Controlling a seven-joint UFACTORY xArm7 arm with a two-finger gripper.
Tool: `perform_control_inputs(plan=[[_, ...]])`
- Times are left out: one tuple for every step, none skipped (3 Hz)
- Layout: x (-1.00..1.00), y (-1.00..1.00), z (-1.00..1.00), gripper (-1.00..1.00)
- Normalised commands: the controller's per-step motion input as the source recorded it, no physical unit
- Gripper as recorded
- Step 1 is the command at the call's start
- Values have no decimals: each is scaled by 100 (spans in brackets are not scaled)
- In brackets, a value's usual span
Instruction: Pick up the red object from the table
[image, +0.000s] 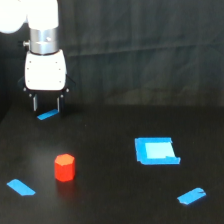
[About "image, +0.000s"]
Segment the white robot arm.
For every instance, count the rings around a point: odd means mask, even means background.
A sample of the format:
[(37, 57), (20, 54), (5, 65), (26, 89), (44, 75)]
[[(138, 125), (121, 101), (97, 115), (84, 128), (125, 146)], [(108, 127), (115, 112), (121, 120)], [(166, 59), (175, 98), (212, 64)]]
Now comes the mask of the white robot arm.
[(12, 34), (27, 24), (30, 39), (24, 76), (18, 81), (32, 99), (33, 111), (38, 109), (40, 91), (58, 92), (57, 113), (64, 112), (65, 94), (69, 92), (66, 61), (59, 48), (58, 0), (0, 0), (0, 33)]

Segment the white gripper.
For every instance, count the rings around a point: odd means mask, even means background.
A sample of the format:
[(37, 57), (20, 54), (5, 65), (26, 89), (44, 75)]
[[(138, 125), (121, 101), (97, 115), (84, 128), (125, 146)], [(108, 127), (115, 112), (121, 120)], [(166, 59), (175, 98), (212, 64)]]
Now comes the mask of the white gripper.
[[(24, 76), (18, 81), (23, 91), (66, 91), (73, 83), (68, 79), (64, 53), (59, 50), (51, 55), (36, 55), (28, 51), (25, 58)], [(33, 112), (38, 110), (38, 96), (32, 95)], [(65, 97), (57, 98), (57, 109), (62, 115), (65, 108)]]

